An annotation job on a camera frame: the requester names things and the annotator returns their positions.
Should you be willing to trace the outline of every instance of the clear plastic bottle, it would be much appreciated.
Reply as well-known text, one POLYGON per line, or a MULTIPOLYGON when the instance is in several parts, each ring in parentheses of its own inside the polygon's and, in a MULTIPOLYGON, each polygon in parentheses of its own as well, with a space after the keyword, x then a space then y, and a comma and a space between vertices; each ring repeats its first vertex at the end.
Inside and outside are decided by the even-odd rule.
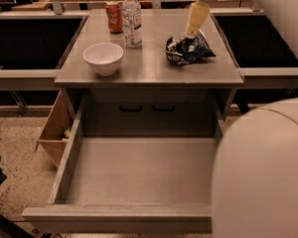
POLYGON ((138 0, 124 0, 121 6, 123 34, 125 44, 130 48, 140 47, 141 33, 141 5, 138 0))

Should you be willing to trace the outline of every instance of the drawer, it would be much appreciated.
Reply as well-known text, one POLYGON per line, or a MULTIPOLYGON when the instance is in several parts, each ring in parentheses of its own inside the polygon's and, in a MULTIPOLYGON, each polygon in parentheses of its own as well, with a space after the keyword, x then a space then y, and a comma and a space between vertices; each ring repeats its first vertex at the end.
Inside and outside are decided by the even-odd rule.
POLYGON ((48 205, 23 216, 44 232, 211 233, 219 112, 207 90, 170 93, 105 102, 87 90, 48 205))

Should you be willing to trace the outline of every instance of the soda can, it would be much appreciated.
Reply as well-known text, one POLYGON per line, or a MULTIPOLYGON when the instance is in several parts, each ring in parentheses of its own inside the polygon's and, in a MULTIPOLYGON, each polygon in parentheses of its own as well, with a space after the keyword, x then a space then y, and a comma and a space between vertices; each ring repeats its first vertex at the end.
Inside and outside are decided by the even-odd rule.
POLYGON ((119 2, 106 2, 108 28, 110 33, 122 32, 122 13, 119 2))

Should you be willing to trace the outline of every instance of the concrete floor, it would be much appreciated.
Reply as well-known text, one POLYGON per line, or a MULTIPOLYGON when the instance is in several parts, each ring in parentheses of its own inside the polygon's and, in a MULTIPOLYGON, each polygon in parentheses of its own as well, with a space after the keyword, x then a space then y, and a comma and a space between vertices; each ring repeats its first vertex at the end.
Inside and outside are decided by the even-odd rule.
MULTIPOLYGON (((45 150, 37 140, 45 125, 43 117, 0 117, 0 168, 7 179, 0 185, 0 213, 32 234, 42 237, 43 233, 28 223, 22 211, 28 206, 44 206, 57 172, 45 150)), ((0 232, 0 237, 9 237, 0 232)), ((210 238, 212 235, 69 235, 62 237, 97 238, 210 238)))

